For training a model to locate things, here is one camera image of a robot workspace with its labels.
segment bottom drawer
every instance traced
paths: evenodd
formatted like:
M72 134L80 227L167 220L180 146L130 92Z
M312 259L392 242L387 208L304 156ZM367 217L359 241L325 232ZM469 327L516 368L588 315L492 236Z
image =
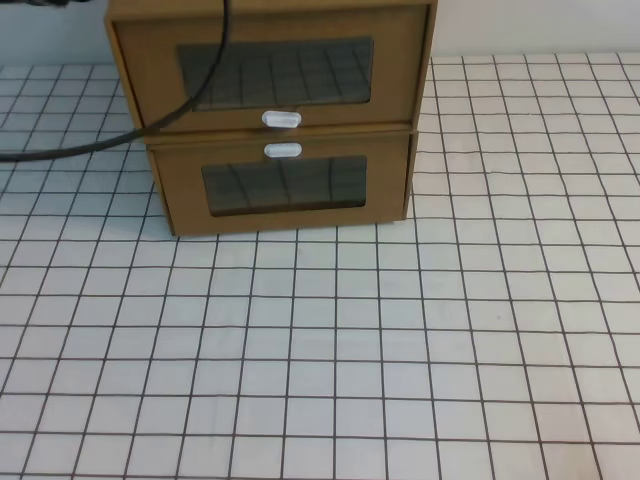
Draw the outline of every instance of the bottom drawer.
M390 222L405 217L409 134L154 146L177 235Z

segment top drawer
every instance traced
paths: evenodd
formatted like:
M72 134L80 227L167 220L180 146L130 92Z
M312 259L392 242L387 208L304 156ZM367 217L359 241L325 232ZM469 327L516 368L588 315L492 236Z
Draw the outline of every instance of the top drawer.
M153 19L151 11L150 17L114 20L145 125L195 93L222 34L215 14ZM428 17L424 4L264 14L234 9L231 43L208 95L164 131L264 129L269 110L298 112L301 126L412 123Z

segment white tiled surface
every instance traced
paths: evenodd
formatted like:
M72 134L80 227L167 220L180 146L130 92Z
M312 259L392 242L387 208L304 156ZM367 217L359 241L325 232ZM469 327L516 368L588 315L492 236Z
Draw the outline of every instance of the white tiled surface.
M395 225L176 241L138 145L2 165L0 480L640 478L640 55L434 63ZM130 120L5 67L0 126Z

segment drawer window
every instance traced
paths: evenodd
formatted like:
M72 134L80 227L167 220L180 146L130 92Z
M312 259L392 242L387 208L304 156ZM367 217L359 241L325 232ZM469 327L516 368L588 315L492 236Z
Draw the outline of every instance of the drawer window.
M218 48L178 47L189 96L202 84ZM372 38L232 43L196 111L363 104L371 100L372 70Z
M278 159L202 169L214 217L363 207L364 156Z

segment drawer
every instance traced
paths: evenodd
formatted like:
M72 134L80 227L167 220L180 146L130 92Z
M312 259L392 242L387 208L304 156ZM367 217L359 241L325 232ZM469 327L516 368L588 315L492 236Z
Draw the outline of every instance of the drawer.
M265 129L266 111L297 112L301 126L410 124L428 58L429 2L262 14L232 2L231 42L206 97L164 132ZM178 11L181 2L173 3ZM221 2L209 4L216 8L198 16L158 18L150 7L146 16L112 20L143 124L201 85L222 30Z
M169 145L150 155L175 233L208 235L400 220L411 138Z

